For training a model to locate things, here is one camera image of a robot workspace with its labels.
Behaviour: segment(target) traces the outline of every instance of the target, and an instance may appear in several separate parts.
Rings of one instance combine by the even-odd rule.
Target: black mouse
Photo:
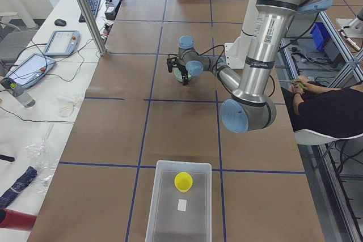
[[[67,21],[65,21],[63,19],[56,19],[54,21],[54,25],[64,27],[65,25],[67,25]]]

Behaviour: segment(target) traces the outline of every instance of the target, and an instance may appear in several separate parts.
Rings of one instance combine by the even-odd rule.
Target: red tube
[[[33,229],[36,215],[29,215],[5,208],[0,209],[0,228],[31,231]]]

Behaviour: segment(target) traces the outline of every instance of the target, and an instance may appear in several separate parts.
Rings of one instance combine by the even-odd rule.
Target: white desk
[[[104,25],[104,10],[105,2],[103,1],[96,19],[99,29],[102,29]],[[92,39],[87,24],[78,22],[80,14],[81,11],[76,0],[60,0],[33,38],[34,43],[46,43],[52,32],[56,29],[78,30],[81,34],[78,45],[78,49],[80,49],[89,39]],[[67,25],[65,27],[55,26],[54,21],[57,18],[66,20]],[[39,51],[35,47],[26,50],[20,56],[17,64],[21,63],[34,52]],[[75,108],[73,114],[68,118],[58,115],[59,106],[57,96],[79,95],[81,98],[84,98],[85,91],[96,69],[99,53],[94,42],[91,41],[80,51],[80,54],[85,60],[74,80],[65,82],[58,77],[47,75],[45,79],[42,79],[37,85],[28,90],[29,94],[36,101],[33,107],[23,107],[7,92],[0,92],[0,98],[3,100],[0,106],[24,119],[75,121],[78,114],[77,108]],[[69,80],[74,76],[82,61],[82,57],[76,53],[57,63],[50,73],[60,75]],[[63,152],[73,126],[73,124],[60,123],[51,126],[49,122],[24,122],[4,112],[2,109],[0,109],[0,124],[0,154],[15,157],[13,163],[0,160],[0,195],[25,172],[28,166],[34,166],[31,159],[27,157],[26,146],[40,143],[44,135],[51,129],[49,138],[47,139],[48,159],[50,164],[56,163]],[[41,186],[37,184],[37,180],[34,180],[28,188],[19,194],[8,209],[37,215],[45,197],[44,193],[37,193],[40,188]],[[0,240],[23,242],[27,241],[29,234],[30,232],[25,231],[0,229]]]

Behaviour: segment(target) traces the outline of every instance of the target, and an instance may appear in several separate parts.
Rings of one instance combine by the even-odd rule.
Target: blue box
[[[317,51],[323,52],[325,44],[331,38],[324,24],[316,22],[310,34],[313,36]]]

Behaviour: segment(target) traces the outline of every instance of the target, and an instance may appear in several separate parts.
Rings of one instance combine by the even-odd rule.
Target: keyboard
[[[100,3],[101,3],[101,0],[87,0],[87,2],[88,2],[88,5],[89,5],[89,7],[90,7],[90,9],[91,9],[91,12],[92,12],[92,14],[93,14],[93,17],[94,17],[94,18],[96,18],[96,16],[97,16],[97,12],[98,12],[98,8],[99,8]],[[82,23],[82,22],[85,22],[85,21],[86,21],[86,19],[85,19],[85,17],[81,14],[81,15],[80,15],[80,17],[79,17],[79,19],[78,19],[78,21],[79,21],[80,23]]]

